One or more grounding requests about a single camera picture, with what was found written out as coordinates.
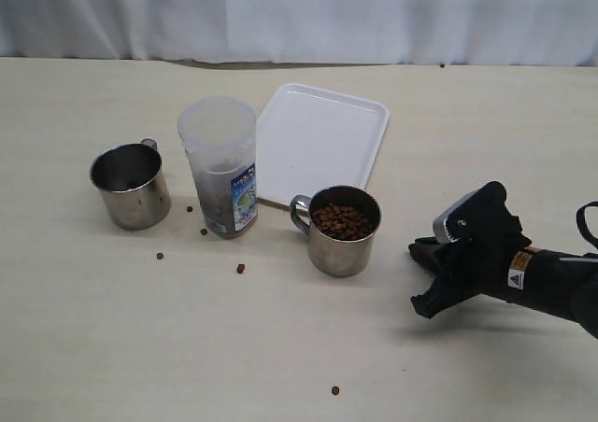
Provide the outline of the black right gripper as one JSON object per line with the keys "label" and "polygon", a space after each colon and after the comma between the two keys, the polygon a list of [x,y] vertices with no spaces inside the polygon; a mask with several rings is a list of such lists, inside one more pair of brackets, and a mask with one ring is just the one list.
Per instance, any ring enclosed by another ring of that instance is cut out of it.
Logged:
{"label": "black right gripper", "polygon": [[522,280],[508,284],[513,257],[531,244],[520,219],[506,207],[506,188],[491,181],[474,190],[467,210],[469,233],[456,243],[441,244],[434,237],[416,238],[408,245],[413,261],[432,285],[410,302],[417,315],[431,319],[478,294],[505,301],[526,298]]}

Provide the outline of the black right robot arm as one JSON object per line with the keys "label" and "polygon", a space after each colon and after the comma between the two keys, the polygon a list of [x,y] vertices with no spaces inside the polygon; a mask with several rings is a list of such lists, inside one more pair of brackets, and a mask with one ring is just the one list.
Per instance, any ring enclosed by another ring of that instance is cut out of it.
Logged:
{"label": "black right robot arm", "polygon": [[506,207],[498,181],[465,194],[414,240],[410,257],[433,279],[412,297],[426,318],[477,295],[514,303],[597,333],[597,255],[537,248]]}

